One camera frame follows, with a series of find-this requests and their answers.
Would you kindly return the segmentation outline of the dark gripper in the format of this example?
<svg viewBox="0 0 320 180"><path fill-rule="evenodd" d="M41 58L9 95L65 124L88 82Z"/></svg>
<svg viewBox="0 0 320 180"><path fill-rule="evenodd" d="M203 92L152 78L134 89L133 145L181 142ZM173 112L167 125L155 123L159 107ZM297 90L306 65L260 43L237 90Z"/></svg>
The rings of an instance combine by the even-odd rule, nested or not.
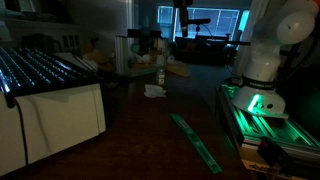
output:
<svg viewBox="0 0 320 180"><path fill-rule="evenodd" d="M179 9L180 26L182 36L188 36L188 10L187 7L193 4L193 0L173 0L174 7Z"/></svg>

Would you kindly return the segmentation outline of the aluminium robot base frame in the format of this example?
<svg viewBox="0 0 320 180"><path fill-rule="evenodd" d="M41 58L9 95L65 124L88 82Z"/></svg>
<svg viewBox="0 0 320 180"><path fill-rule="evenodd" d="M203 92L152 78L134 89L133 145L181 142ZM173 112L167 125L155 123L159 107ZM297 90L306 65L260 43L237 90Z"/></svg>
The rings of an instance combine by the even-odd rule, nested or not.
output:
<svg viewBox="0 0 320 180"><path fill-rule="evenodd" d="M261 173L280 172L280 176L317 179L320 172L319 141L291 118L252 115L235 107L231 98L237 90L221 84L216 89L216 109L221 124L238 151L244 166ZM271 165L258 149L263 138L280 146L287 157L283 163Z"/></svg>

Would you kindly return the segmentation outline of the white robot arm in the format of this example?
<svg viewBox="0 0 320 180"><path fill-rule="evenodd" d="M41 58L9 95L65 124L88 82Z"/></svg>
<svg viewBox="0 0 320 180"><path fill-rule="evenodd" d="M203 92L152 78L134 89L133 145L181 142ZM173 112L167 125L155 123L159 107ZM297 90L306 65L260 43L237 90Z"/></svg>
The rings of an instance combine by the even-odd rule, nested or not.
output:
<svg viewBox="0 0 320 180"><path fill-rule="evenodd" d="M247 67L232 104L255 116L288 118L285 100L274 79L281 64L280 48L306 39L315 27L319 6L314 0L287 0L273 15L253 27Z"/></svg>

